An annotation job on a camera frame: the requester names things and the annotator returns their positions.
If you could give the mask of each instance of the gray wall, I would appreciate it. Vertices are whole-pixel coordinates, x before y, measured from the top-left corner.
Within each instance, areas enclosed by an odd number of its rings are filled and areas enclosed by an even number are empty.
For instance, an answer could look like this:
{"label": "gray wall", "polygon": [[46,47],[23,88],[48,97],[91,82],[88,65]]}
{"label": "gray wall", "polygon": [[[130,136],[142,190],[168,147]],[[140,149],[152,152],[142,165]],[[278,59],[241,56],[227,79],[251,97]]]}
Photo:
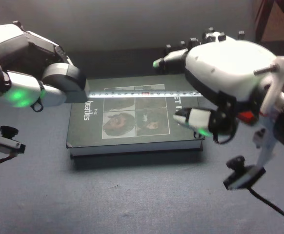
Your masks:
{"label": "gray wall", "polygon": [[[34,113],[0,105],[0,126],[20,130],[26,152],[0,165],[0,234],[284,233],[284,218],[247,191],[228,192],[225,162],[255,162],[253,130],[241,126],[197,153],[95,157],[65,148],[70,105]],[[254,189],[284,208],[284,148]]]}

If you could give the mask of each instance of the black book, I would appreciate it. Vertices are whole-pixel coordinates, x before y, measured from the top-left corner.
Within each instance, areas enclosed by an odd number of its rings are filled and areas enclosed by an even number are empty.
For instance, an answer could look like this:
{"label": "black book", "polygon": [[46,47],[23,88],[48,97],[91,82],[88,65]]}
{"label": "black book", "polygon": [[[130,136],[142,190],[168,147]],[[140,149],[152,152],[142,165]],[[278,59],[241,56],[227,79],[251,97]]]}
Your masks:
{"label": "black book", "polygon": [[[184,75],[90,79],[91,91],[194,90]],[[72,104],[66,146],[71,156],[202,149],[202,139],[173,115],[200,97],[90,98]]]}

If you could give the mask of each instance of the red object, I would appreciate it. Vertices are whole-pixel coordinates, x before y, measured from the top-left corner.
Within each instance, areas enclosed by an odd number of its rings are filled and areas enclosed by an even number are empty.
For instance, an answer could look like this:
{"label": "red object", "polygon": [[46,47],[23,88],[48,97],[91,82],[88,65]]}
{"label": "red object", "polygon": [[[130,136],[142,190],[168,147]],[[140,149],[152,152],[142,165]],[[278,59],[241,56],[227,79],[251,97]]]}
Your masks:
{"label": "red object", "polygon": [[256,117],[251,111],[239,113],[238,118],[246,124],[254,124],[257,121]]}

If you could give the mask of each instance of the white robot shell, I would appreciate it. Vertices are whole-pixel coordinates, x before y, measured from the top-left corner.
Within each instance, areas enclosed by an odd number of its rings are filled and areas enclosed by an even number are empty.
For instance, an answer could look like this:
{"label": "white robot shell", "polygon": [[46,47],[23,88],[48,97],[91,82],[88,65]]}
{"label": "white robot shell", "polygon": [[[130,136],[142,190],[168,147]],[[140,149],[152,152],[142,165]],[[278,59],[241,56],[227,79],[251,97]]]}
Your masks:
{"label": "white robot shell", "polygon": [[237,102],[246,102],[267,75],[255,76],[254,71],[268,67],[275,58],[260,45],[230,38],[194,47],[188,52],[185,67],[213,92],[223,92],[236,97]]}

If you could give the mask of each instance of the table surface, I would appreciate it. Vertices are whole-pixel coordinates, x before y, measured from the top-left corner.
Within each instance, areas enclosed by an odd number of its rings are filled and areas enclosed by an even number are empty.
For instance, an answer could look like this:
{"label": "table surface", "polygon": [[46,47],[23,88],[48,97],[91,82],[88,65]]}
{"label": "table surface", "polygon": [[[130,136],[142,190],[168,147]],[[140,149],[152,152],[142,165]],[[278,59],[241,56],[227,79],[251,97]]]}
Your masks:
{"label": "table surface", "polygon": [[[0,126],[19,129],[26,152],[0,165],[0,234],[279,234],[284,218],[248,191],[227,191],[227,160],[256,161],[254,130],[241,126],[202,152],[101,156],[72,161],[70,105],[41,113],[0,105]],[[284,147],[253,187],[284,209]]]}

